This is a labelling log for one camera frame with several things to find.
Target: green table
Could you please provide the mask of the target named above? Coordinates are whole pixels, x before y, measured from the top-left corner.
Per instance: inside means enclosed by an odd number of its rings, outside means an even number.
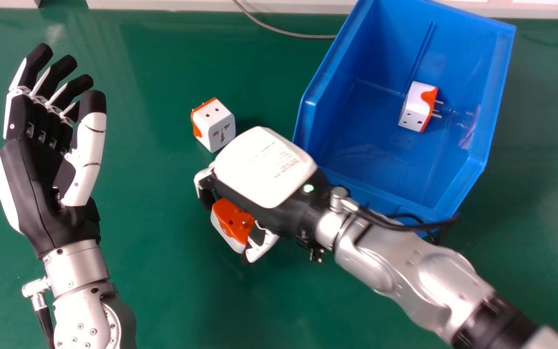
[[[264,16],[295,31],[343,17]],[[518,26],[490,162],[445,245],[539,323],[558,330],[558,22]],[[108,98],[104,167],[93,192],[112,280],[137,315],[140,348],[444,348],[395,303],[334,263],[284,243],[245,268],[197,203],[211,155],[191,108],[219,97],[244,128],[291,136],[301,95],[330,42],[283,37],[242,14],[88,11],[44,0],[0,11],[0,128],[20,59],[38,42]],[[44,274],[0,207],[0,348],[42,348],[24,282]]]

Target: gray cable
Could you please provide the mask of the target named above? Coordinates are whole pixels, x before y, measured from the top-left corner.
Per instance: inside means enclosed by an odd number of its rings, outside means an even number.
[[[234,2],[234,4],[236,6],[238,6],[239,9],[241,9],[242,13],[246,14],[247,17],[249,17],[252,21],[254,21],[255,23],[257,23],[259,26],[264,27],[270,31],[273,31],[275,33],[279,33],[279,34],[283,34],[283,35],[287,35],[290,37],[299,37],[299,38],[317,38],[317,39],[325,39],[325,40],[332,40],[336,37],[336,35],[311,35],[311,34],[301,34],[301,33],[294,33],[294,32],[289,32],[289,31],[284,31],[283,29],[279,29],[273,26],[270,26],[264,22],[261,22],[261,20],[255,18],[246,8],[244,8],[241,3],[238,2],[238,0],[232,0]]]

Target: robotic arm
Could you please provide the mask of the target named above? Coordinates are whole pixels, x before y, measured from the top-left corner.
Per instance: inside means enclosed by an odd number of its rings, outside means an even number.
[[[194,182],[215,227],[246,263],[279,237],[293,239],[312,260],[332,252],[343,269],[454,348],[558,349],[555,331],[502,300],[463,256],[413,233],[449,221],[407,226],[359,205],[268,128],[236,137]]]
[[[27,283],[49,348],[135,349],[135,316],[122,302],[99,247],[99,213],[90,197],[107,126],[106,98],[76,68],[40,44],[10,85],[0,150],[0,201],[14,230],[27,237],[46,276]],[[82,95],[80,102],[73,102]],[[77,122],[73,135],[73,123]],[[53,292],[53,329],[44,293]]]

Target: blue plastic bin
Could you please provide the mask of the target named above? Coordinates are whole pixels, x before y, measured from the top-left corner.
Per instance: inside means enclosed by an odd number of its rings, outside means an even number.
[[[383,214],[451,217],[483,172],[515,27],[429,0],[360,0],[303,95],[293,141]],[[442,119],[397,125],[412,81]]]

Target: screw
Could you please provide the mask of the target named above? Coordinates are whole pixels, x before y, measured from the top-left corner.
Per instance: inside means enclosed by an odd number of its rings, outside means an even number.
[[[335,213],[341,212],[343,210],[343,205],[341,201],[348,196],[348,189],[344,187],[334,187],[330,190],[330,210]]]

